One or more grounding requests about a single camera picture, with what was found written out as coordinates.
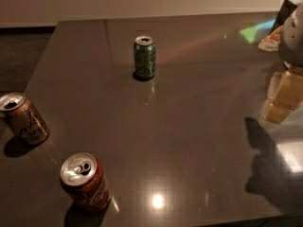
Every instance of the can lid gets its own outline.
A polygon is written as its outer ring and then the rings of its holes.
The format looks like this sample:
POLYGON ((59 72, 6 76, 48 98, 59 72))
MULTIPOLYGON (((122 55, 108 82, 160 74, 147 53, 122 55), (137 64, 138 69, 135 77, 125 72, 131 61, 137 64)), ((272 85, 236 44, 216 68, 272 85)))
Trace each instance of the can lid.
POLYGON ((151 45, 153 44, 153 39, 150 36, 147 35, 141 35, 137 38, 135 38, 135 43, 143 46, 151 45))
POLYGON ((87 183, 95 174, 97 162, 89 153, 70 156, 62 165, 60 176, 67 185, 77 186, 87 183))
POLYGON ((26 101, 26 95, 20 92, 9 93, 0 97, 0 112, 13 111, 26 101))

